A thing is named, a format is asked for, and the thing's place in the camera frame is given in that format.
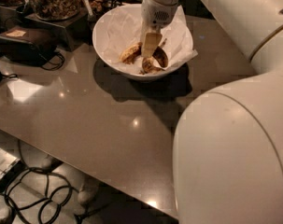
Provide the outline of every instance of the gray table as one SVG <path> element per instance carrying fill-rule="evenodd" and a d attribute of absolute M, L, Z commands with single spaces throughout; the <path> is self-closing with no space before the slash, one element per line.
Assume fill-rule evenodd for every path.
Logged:
<path fill-rule="evenodd" d="M 197 96 L 255 75 L 216 21 L 187 17 L 199 55 L 149 84 L 113 72 L 92 46 L 62 51 L 58 71 L 0 59 L 0 129 L 177 217 L 172 145 L 177 121 Z"/>

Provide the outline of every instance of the white device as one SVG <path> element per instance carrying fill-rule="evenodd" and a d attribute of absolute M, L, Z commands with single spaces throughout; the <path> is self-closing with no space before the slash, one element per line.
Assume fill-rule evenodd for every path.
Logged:
<path fill-rule="evenodd" d="M 182 114 L 173 154 L 179 223 L 283 224 L 283 0 L 201 1 L 259 75 L 206 92 Z"/>
<path fill-rule="evenodd" d="M 171 23 L 178 0 L 143 0 L 141 16 L 142 56 L 151 57 L 161 42 L 161 29 Z"/>

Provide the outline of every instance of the fried food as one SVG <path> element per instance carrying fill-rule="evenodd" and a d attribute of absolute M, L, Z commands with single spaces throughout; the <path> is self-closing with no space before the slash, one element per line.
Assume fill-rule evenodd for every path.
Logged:
<path fill-rule="evenodd" d="M 120 55 L 120 61 L 127 64 L 134 63 L 134 60 L 141 55 L 141 47 L 142 42 L 138 42 L 125 49 Z"/>
<path fill-rule="evenodd" d="M 154 64 L 153 64 L 154 60 L 153 59 L 154 59 L 153 57 L 143 58 L 142 69 L 143 69 L 145 74 L 156 74 L 160 71 L 163 71 L 162 68 L 154 66 Z"/>
<path fill-rule="evenodd" d="M 165 68 L 168 66 L 168 57 L 163 51 L 161 47 L 156 48 L 156 50 L 153 52 L 153 58 L 157 60 L 158 64 L 162 67 Z"/>
<path fill-rule="evenodd" d="M 143 70 L 140 72 L 140 74 L 156 74 L 158 72 L 164 71 L 164 68 L 168 66 L 168 57 L 163 50 L 163 46 L 165 45 L 166 40 L 167 39 L 165 39 L 162 44 L 158 48 L 156 48 L 152 57 L 143 58 Z M 132 46 L 128 47 L 120 55 L 120 61 L 127 64 L 134 63 L 134 60 L 141 55 L 141 47 L 142 42 L 135 43 Z M 160 67 L 157 67 L 153 64 L 155 60 L 158 62 Z"/>

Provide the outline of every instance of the black cable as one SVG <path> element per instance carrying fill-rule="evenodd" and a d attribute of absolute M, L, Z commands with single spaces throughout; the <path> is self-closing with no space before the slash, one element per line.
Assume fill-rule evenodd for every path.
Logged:
<path fill-rule="evenodd" d="M 21 157 L 21 162 L 25 165 L 25 168 L 23 170 L 21 170 L 20 172 L 18 172 L 17 174 L 14 175 L 14 177 L 12 179 L 10 179 L 7 183 L 7 186 L 4 190 L 3 193 L 0 193 L 0 196 L 4 197 L 5 203 L 7 204 L 7 206 L 10 206 L 13 210 L 14 210 L 14 215 L 17 215 L 19 217 L 19 219 L 25 223 L 25 224 L 30 224 L 30 222 L 23 216 L 22 212 L 23 210 L 29 209 L 33 206 L 36 206 L 37 204 L 43 203 L 41 208 L 38 211 L 38 223 L 39 224 L 51 224 L 54 223 L 55 220 L 58 218 L 58 216 L 60 215 L 63 206 L 65 206 L 66 204 L 68 204 L 69 200 L 71 199 L 72 195 L 73 195 L 73 191 L 78 193 L 78 190 L 75 189 L 74 187 L 71 186 L 71 183 L 68 181 L 68 179 L 60 174 L 57 173 L 49 173 L 46 172 L 45 170 L 39 168 L 39 167 L 29 167 L 27 165 L 27 163 L 25 162 L 23 156 L 22 156 L 22 152 L 21 152 L 21 141 L 18 139 L 18 149 L 19 149 L 19 153 L 20 153 L 20 157 Z M 10 197 L 10 195 L 12 195 L 12 191 L 22 182 L 22 180 L 29 175 L 30 173 L 37 173 L 40 175 L 45 175 L 47 178 L 47 185 L 45 188 L 45 196 L 44 198 L 41 198 L 39 200 L 37 200 L 36 202 L 30 203 L 24 207 L 18 207 L 18 205 L 13 201 L 13 199 Z M 65 185 L 58 187 L 57 189 L 53 190 L 50 195 L 49 195 L 49 186 L 50 186 L 50 176 L 56 176 L 61 178 L 62 180 L 65 181 Z M 19 180 L 11 187 L 12 183 L 15 182 L 15 180 L 17 179 L 17 177 L 19 178 Z M 55 194 L 61 190 L 61 189 L 68 189 L 68 193 L 66 195 L 66 197 L 64 198 L 64 200 L 62 200 L 60 203 L 56 203 L 55 201 L 53 201 L 53 198 L 55 196 Z M 42 222 L 42 216 L 43 216 L 43 211 L 44 209 L 47 207 L 48 204 L 50 203 L 56 203 L 56 211 L 54 213 L 54 215 L 47 220 L 47 222 L 43 223 Z M 82 215 L 75 215 L 73 214 L 75 221 L 77 222 L 77 224 L 81 224 L 82 221 L 86 218 L 86 217 L 90 217 L 98 212 L 100 212 L 101 210 L 103 210 L 104 208 L 107 208 L 111 203 L 107 203 L 105 205 L 103 205 L 100 208 L 88 211 L 88 207 L 85 208 L 85 212 Z"/>
<path fill-rule="evenodd" d="M 47 68 L 47 67 L 45 67 L 45 65 L 41 66 L 42 69 L 47 70 L 47 71 L 58 70 L 58 69 L 60 69 L 60 68 L 64 65 L 64 62 L 65 62 L 65 58 L 64 58 L 63 54 L 60 53 L 60 52 L 58 52 L 58 51 L 55 52 L 55 56 L 57 56 L 57 57 L 60 59 L 60 62 L 59 62 L 59 63 L 52 63 L 52 62 L 50 62 L 49 59 L 45 58 L 45 57 L 44 57 L 42 54 L 40 54 L 40 53 L 39 53 L 39 56 L 40 56 L 43 60 L 45 60 L 47 63 L 50 63 L 51 65 L 54 65 L 54 66 L 51 67 L 51 68 Z"/>
<path fill-rule="evenodd" d="M 9 74 L 9 75 L 4 75 L 2 74 L 2 77 L 5 79 L 19 79 L 19 76 L 17 74 Z"/>

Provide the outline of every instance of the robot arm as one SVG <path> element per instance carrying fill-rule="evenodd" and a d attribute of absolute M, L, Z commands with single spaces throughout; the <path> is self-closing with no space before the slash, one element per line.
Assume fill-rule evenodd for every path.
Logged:
<path fill-rule="evenodd" d="M 253 60 L 259 50 L 283 30 L 283 0 L 201 1 L 249 60 Z M 173 19 L 177 2 L 178 0 L 143 0 L 143 56 L 150 56 L 158 46 L 159 39 L 162 38 L 159 35 L 161 29 Z M 252 65 L 258 73 L 261 72 L 260 63 Z"/>
<path fill-rule="evenodd" d="M 162 35 L 161 29 L 171 23 L 177 12 L 178 0 L 143 0 L 142 56 L 152 56 Z"/>

